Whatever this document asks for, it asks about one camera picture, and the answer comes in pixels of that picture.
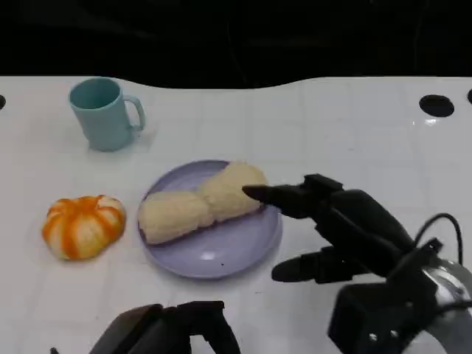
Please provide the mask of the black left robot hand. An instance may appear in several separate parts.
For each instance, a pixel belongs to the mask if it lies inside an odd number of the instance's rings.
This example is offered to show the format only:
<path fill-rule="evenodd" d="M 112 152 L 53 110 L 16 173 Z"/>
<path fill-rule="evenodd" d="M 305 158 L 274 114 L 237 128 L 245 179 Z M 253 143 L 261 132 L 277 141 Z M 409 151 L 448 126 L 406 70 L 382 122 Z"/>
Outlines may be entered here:
<path fill-rule="evenodd" d="M 222 301 L 195 301 L 173 307 L 160 304 L 132 308 L 116 317 L 91 352 L 191 353 L 191 338 L 201 336 L 214 353 L 240 352 L 226 321 Z"/>

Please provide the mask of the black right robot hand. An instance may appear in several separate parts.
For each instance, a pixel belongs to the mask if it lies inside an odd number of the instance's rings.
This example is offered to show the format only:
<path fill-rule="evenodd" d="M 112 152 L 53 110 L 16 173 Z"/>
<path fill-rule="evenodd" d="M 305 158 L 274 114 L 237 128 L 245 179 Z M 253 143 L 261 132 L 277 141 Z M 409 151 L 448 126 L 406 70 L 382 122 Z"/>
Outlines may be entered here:
<path fill-rule="evenodd" d="M 242 191 L 289 218 L 310 218 L 329 243 L 276 265 L 274 281 L 326 284 L 368 273 L 386 277 L 414 249 L 402 224 L 374 198 L 323 175 L 306 175 L 297 185 L 246 185 Z"/>

